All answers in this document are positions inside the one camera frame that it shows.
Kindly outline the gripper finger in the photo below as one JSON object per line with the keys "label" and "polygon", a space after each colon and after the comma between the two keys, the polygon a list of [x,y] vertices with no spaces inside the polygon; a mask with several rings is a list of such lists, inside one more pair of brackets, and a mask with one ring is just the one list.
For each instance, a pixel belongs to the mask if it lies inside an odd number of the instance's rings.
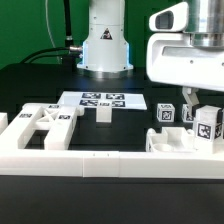
{"label": "gripper finger", "polygon": [[182,94],[183,94],[183,97],[188,105],[190,115],[195,114],[195,110],[196,110],[197,106],[199,105],[197,92],[198,92],[197,88],[193,88],[193,87],[183,87],[182,88]]}

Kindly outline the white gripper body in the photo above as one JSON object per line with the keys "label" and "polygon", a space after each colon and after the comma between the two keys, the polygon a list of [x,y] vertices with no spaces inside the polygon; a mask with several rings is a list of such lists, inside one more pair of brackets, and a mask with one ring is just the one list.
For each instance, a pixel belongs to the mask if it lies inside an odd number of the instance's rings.
{"label": "white gripper body", "polygon": [[149,18],[150,80],[224,92],[224,1],[182,1]]}

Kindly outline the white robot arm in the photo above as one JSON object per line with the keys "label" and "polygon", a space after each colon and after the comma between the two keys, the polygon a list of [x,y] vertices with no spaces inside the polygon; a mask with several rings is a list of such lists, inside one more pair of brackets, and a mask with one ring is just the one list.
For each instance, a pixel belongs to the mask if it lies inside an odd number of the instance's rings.
{"label": "white robot arm", "polygon": [[[131,70],[124,39],[124,0],[90,0],[89,35],[78,65],[97,78]],[[196,91],[224,92],[224,0],[182,0],[149,18],[146,73],[179,85],[189,106]]]}

